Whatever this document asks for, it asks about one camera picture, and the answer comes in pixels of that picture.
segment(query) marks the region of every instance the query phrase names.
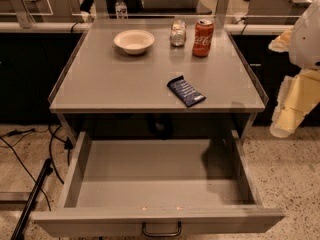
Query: terrazzo floor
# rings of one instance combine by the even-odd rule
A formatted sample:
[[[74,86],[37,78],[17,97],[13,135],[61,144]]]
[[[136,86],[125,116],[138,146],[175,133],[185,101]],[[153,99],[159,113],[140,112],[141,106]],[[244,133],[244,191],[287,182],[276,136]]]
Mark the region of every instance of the terrazzo floor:
[[[46,125],[0,125],[0,136],[11,130],[35,132],[25,136],[14,146],[20,159],[30,172],[37,177],[43,162],[49,157],[48,146],[51,139]],[[23,135],[4,137],[14,145]],[[65,139],[63,130],[58,136]],[[276,239],[307,240],[320,239],[320,128],[299,128],[288,139],[276,139],[270,135],[268,127],[253,127],[244,143],[254,183],[259,191],[264,207],[279,207],[286,217],[264,234],[234,235],[193,235],[181,236],[177,240],[225,240],[225,239]],[[67,172],[67,151],[64,144],[54,139],[52,153],[62,178]],[[12,150],[0,143],[0,191],[29,192],[33,182],[21,167]],[[55,209],[62,184],[55,174],[47,177],[43,186]],[[22,204],[0,203],[0,239],[10,239],[19,219]],[[39,195],[36,211],[48,210],[44,196]],[[29,221],[25,239],[55,239],[50,237],[33,221]],[[110,237],[110,240],[140,240],[145,237]]]

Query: drawer handle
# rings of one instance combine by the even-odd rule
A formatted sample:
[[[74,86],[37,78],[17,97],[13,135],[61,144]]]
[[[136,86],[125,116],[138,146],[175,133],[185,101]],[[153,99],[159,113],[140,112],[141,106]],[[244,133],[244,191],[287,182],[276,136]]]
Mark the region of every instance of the drawer handle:
[[[181,227],[181,222],[178,222],[178,230],[177,232],[173,233],[149,233],[147,232],[147,224],[144,222],[142,224],[142,233],[147,236],[147,237],[176,237],[181,234],[182,227]]]

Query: black cable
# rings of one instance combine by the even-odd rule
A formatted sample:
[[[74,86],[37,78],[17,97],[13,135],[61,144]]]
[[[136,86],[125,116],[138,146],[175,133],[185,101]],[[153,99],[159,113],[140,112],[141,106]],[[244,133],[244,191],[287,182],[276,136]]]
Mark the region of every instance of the black cable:
[[[71,149],[68,149],[68,156],[67,156],[68,166],[70,166],[70,151]]]
[[[49,131],[49,129],[47,129],[47,130],[44,130],[44,131],[41,131],[41,132],[39,132],[39,131],[36,131],[36,133],[45,133],[45,132],[47,132],[47,131]]]
[[[79,24],[79,22],[74,23],[74,24],[72,25],[72,27],[71,27],[71,29],[70,29],[70,33],[73,33],[73,29],[74,29],[74,27],[75,27],[77,24]]]
[[[243,35],[243,33],[244,33],[244,30],[246,29],[246,27],[248,26],[248,23],[246,24],[246,25],[244,25],[244,27],[243,27],[243,29],[242,29],[242,31],[241,31],[241,36]]]
[[[238,24],[240,21],[246,20],[246,17],[241,17],[240,20],[237,20],[234,24]]]
[[[20,131],[20,130],[13,130],[10,132],[7,132],[6,134],[1,135],[0,137],[11,137],[14,135],[19,135],[19,134],[23,134],[23,133],[29,133],[29,132],[35,132],[36,130],[34,128],[30,129],[30,130],[26,130],[26,131]]]
[[[25,137],[27,137],[29,134],[31,134],[32,132],[28,132],[26,135],[23,135],[16,143],[14,143],[13,145],[11,145],[11,147],[16,146],[22,139],[24,139]],[[9,148],[8,146],[0,146],[0,148]]]
[[[37,181],[35,180],[35,178],[32,176],[32,174],[30,173],[30,171],[27,169],[27,167],[23,164],[23,162],[21,161],[20,157],[18,156],[17,152],[15,151],[15,149],[8,143],[6,142],[1,136],[0,136],[0,140],[2,140],[14,153],[14,155],[16,156],[16,158],[18,159],[19,163],[22,165],[22,167],[25,169],[25,171],[29,174],[29,176],[31,177],[31,179],[34,181],[35,184],[38,185]],[[50,206],[50,202],[49,202],[49,199],[48,199],[48,196],[47,194],[43,191],[43,189],[40,187],[40,190],[41,192],[43,193],[46,201],[47,201],[47,204],[48,204],[48,207],[49,207],[49,211],[51,211],[51,206]]]
[[[48,125],[48,130],[49,130],[51,136],[53,136],[55,139],[60,140],[60,141],[63,142],[63,143],[66,143],[65,140],[59,138],[58,136],[56,136],[56,134],[54,134],[54,133],[52,132],[50,123],[49,123],[49,125]]]
[[[60,128],[61,128],[61,125],[59,125],[59,127],[58,127],[58,128],[53,132],[53,134],[51,135],[51,139],[50,139],[50,142],[49,142],[49,156],[50,156],[50,158],[51,158],[51,160],[52,160],[53,170],[54,170],[54,172],[56,173],[59,181],[60,181],[60,182],[62,183],[62,185],[63,185],[63,184],[64,184],[64,181],[62,180],[62,178],[61,178],[61,176],[60,176],[60,174],[59,174],[59,172],[58,172],[58,170],[57,170],[57,167],[56,167],[56,165],[55,165],[55,163],[54,163],[53,156],[52,156],[52,150],[51,150],[51,148],[52,148],[52,141],[53,141],[53,139],[54,139],[54,136],[55,136],[55,134],[59,131]]]

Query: candy bar wrapper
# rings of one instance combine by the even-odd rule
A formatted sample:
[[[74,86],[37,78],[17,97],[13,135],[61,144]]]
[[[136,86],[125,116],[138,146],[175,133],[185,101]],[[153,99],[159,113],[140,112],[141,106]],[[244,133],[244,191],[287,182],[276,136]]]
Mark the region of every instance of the candy bar wrapper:
[[[206,99],[201,93],[197,92],[183,76],[172,79],[167,87],[187,106],[191,107]]]

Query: plastic bottle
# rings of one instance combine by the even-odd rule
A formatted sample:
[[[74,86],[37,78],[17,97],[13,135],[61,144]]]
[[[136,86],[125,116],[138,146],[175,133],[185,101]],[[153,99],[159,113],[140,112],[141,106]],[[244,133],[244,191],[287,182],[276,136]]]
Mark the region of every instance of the plastic bottle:
[[[124,0],[117,0],[115,4],[117,19],[128,19],[127,5]]]

